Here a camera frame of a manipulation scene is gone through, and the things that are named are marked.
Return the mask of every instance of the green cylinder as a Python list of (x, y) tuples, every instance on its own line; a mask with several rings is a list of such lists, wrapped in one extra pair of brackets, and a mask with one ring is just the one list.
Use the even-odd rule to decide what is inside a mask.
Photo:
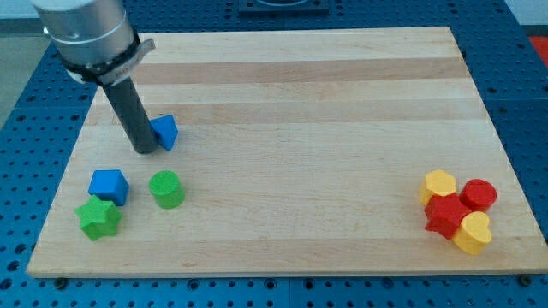
[(162, 209), (173, 209), (185, 199), (179, 177), (173, 171), (163, 170), (156, 173), (148, 183), (148, 188)]

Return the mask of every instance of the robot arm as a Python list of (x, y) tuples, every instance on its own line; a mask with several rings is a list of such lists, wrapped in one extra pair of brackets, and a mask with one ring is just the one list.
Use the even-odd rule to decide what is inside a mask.
[(155, 151), (156, 135), (130, 78), (154, 42), (140, 42), (121, 1), (31, 1), (68, 73), (102, 86), (135, 150)]

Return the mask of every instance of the blue perforated surface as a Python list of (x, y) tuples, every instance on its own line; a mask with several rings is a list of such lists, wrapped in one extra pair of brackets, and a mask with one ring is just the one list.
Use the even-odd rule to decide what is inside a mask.
[[(548, 71), (502, 1), (333, 0), (328, 15), (250, 16), (233, 1), (126, 5), (140, 32), (450, 26), (548, 235)], [(24, 269), (95, 90), (73, 82), (50, 47), (0, 132), (0, 307), (548, 306), (547, 275), (70, 280), (63, 290), (34, 280)]]

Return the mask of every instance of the blue cube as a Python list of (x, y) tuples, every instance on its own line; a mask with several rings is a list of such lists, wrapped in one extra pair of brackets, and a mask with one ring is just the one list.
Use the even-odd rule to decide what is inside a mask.
[(159, 144), (167, 151), (171, 151), (179, 130), (175, 118), (172, 115), (165, 115), (151, 120), (152, 130), (158, 136)]
[(115, 169), (95, 170), (87, 192), (97, 195), (103, 201), (112, 201), (117, 206), (123, 206), (126, 204), (128, 190), (129, 184), (122, 171)]

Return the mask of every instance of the wood grain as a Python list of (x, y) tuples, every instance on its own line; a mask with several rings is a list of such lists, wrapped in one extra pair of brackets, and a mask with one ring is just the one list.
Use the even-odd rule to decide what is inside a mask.
[[(544, 238), (448, 28), (147, 37), (158, 49), (134, 79), (150, 117), (176, 117), (176, 145), (134, 153), (99, 90), (29, 274), (548, 270)], [(119, 235), (91, 242), (73, 210), (92, 172), (113, 168), (131, 186)], [(154, 204), (147, 182), (161, 169), (180, 176), (183, 206)], [(417, 189), (433, 169), (460, 188), (474, 177), (497, 188), (481, 255), (424, 230)]]

